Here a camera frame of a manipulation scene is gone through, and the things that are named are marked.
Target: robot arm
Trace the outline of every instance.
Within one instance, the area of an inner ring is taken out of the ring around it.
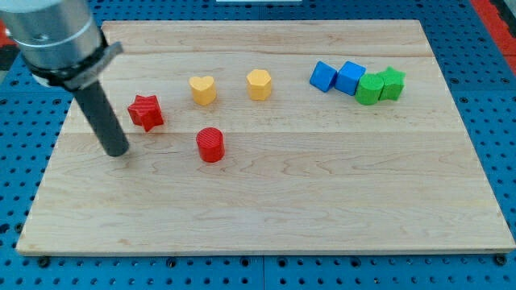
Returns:
[[[125,153],[128,141],[98,82],[122,45],[107,45],[85,0],[1,0],[0,19],[35,79],[71,92],[106,153]]]

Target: black cylindrical shaft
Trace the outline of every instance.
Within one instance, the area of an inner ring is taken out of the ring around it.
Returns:
[[[106,98],[98,81],[73,92],[82,112],[109,156],[120,156],[129,149],[129,142],[123,133],[119,120]]]

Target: silver metal cylinder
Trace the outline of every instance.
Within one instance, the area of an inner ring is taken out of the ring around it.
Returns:
[[[0,18],[30,64],[44,69],[73,67],[102,45],[85,0],[33,3],[37,4],[13,4],[16,9],[0,5]]]

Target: red star block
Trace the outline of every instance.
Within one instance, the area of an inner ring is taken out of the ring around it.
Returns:
[[[127,107],[132,122],[143,126],[149,132],[154,126],[163,125],[160,104],[156,96],[143,97],[136,95],[135,102]]]

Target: green block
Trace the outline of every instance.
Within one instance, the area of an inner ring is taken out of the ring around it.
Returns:
[[[384,81],[376,74],[366,73],[358,82],[355,99],[362,105],[374,105],[378,102],[381,91],[384,88]]]
[[[384,90],[381,92],[380,101],[397,101],[405,87],[403,80],[405,73],[388,67],[385,71],[377,73],[384,80]]]

